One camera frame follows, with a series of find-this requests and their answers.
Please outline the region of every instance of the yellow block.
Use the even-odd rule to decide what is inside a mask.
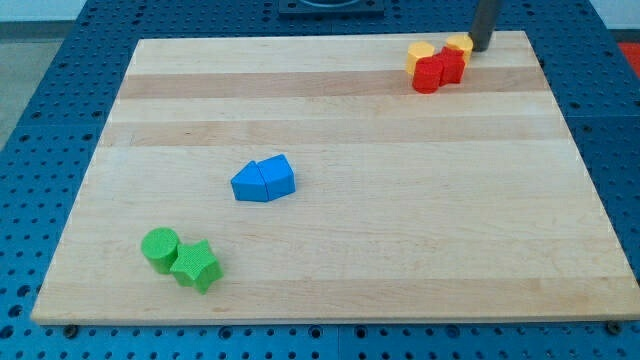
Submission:
[[[416,62],[423,57],[433,56],[435,51],[436,48],[426,41],[419,41],[409,45],[409,51],[407,51],[407,72],[413,75],[416,71]]]
[[[473,51],[473,40],[471,40],[469,35],[460,34],[449,36],[447,38],[447,43],[445,46],[449,49],[464,51],[464,55],[462,56],[464,59],[464,63],[469,63],[469,59],[471,58],[471,51]]]

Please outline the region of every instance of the blue table surface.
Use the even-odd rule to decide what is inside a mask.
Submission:
[[[89,0],[0,153],[0,358],[640,359],[638,321],[83,326],[67,338],[29,319],[138,39],[467,31],[475,7],[384,5],[288,18],[274,0]],[[498,29],[526,31],[638,277],[640,81],[587,0],[505,0]]]

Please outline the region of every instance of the green cylinder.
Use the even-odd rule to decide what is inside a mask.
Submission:
[[[142,239],[142,254],[151,266],[160,274],[169,274],[171,265],[178,257],[180,238],[169,228],[157,228],[149,231]]]

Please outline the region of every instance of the green block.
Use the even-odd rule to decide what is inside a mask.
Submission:
[[[171,273],[178,284],[192,286],[201,294],[224,275],[207,240],[195,245],[178,245],[178,258],[171,266]]]
[[[149,231],[142,239],[141,250],[151,266],[160,274],[169,274],[171,266],[178,257],[180,238],[169,228],[157,228]]]

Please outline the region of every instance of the wooden board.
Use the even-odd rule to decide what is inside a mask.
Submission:
[[[632,319],[640,291],[529,42],[498,32],[464,83],[404,73],[450,34],[142,40],[32,317],[41,324]],[[298,191],[233,199],[285,153]],[[201,296],[143,235],[208,238]]]

